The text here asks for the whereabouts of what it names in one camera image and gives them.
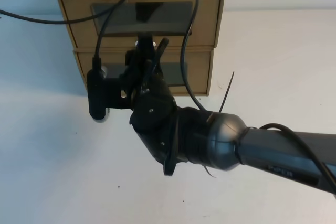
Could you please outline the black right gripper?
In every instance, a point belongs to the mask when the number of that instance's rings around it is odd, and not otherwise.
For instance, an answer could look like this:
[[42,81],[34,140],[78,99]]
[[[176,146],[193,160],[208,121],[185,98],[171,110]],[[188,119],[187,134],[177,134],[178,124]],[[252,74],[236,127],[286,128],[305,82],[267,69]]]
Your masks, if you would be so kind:
[[168,46],[163,38],[153,46],[152,35],[139,35],[138,46],[126,53],[123,76],[130,86],[130,125],[152,157],[171,176],[176,168],[176,102],[160,65]]

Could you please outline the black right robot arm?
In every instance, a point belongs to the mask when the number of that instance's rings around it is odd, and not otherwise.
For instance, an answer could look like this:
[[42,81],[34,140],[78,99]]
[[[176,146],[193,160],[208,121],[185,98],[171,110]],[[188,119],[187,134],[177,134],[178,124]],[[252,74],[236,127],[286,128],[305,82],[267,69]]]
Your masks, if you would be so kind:
[[130,124],[166,176],[178,163],[218,170],[247,165],[335,193],[335,135],[277,123],[248,127],[234,114],[178,107],[160,66],[167,44],[162,39],[154,47],[152,37],[142,35],[128,57],[129,68],[138,67],[143,79],[132,93]]

